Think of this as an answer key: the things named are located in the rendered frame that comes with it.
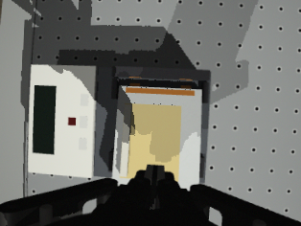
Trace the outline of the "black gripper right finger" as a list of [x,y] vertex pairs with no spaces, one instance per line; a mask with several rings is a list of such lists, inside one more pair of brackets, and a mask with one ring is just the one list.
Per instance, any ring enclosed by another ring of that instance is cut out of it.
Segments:
[[210,207],[221,213],[221,226],[301,226],[300,221],[203,184],[194,184],[189,191],[181,189],[172,172],[155,165],[153,209],[211,224]]

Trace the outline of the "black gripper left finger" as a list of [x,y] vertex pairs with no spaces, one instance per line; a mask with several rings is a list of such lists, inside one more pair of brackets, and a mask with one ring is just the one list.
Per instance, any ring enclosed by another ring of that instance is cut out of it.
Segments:
[[[144,176],[145,175],[145,176]],[[43,226],[82,215],[83,205],[97,198],[92,211],[152,209],[155,165],[140,169],[135,178],[118,186],[103,178],[75,186],[14,199],[0,204],[0,226]],[[143,177],[138,177],[143,176]]]

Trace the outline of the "grey perforated base plate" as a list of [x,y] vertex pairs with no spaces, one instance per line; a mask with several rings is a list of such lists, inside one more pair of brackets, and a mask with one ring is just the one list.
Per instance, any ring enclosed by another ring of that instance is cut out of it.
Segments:
[[28,172],[31,65],[211,72],[205,184],[301,222],[301,0],[35,0],[25,197],[103,178]]

